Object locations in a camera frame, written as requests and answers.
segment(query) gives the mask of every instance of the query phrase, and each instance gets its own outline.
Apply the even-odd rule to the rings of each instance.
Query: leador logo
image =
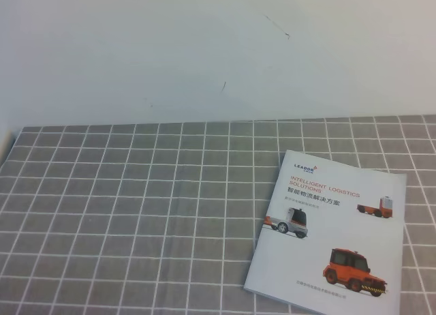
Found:
[[[307,167],[307,166],[297,165],[297,164],[294,164],[294,166],[298,167],[298,168],[301,168],[302,170],[304,170],[305,172],[308,172],[308,173],[313,173],[313,171],[317,169],[316,166],[314,166],[314,167]]]

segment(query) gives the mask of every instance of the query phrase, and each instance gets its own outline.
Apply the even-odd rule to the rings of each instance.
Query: wall mark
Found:
[[[278,28],[280,31],[282,31],[285,35],[287,35],[287,39],[289,40],[289,38],[291,37],[288,33],[286,33],[285,30],[283,30],[281,28],[280,25],[278,25],[275,21],[273,21],[272,19],[270,19],[267,15],[263,14],[267,20],[269,20],[276,28]]]

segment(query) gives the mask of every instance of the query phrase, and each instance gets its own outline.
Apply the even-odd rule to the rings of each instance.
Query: small orange vehicle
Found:
[[[347,289],[359,293],[370,292],[374,297],[386,293],[387,283],[369,274],[367,259],[357,252],[345,249],[333,249],[330,264],[322,272],[330,284],[340,283]]]
[[[357,205],[357,210],[361,213],[367,212],[369,215],[374,214],[378,218],[383,216],[384,218],[392,217],[392,199],[389,197],[380,198],[379,208]]]

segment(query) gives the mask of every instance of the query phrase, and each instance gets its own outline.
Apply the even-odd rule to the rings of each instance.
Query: brochure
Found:
[[[405,187],[286,151],[245,289],[327,315],[399,314]]]

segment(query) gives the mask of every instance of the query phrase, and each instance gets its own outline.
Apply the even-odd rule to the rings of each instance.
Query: vehicle wheel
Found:
[[[349,288],[353,290],[355,293],[359,293],[362,290],[362,284],[359,280],[350,280],[349,281]]]
[[[327,271],[326,280],[330,284],[336,284],[338,282],[338,277],[336,276],[336,272],[332,269]]]
[[[279,229],[280,233],[287,233],[288,228],[286,223],[283,222],[279,223],[277,228]]]
[[[295,232],[295,235],[297,236],[297,238],[300,238],[300,239],[306,237],[306,235],[303,232]]]

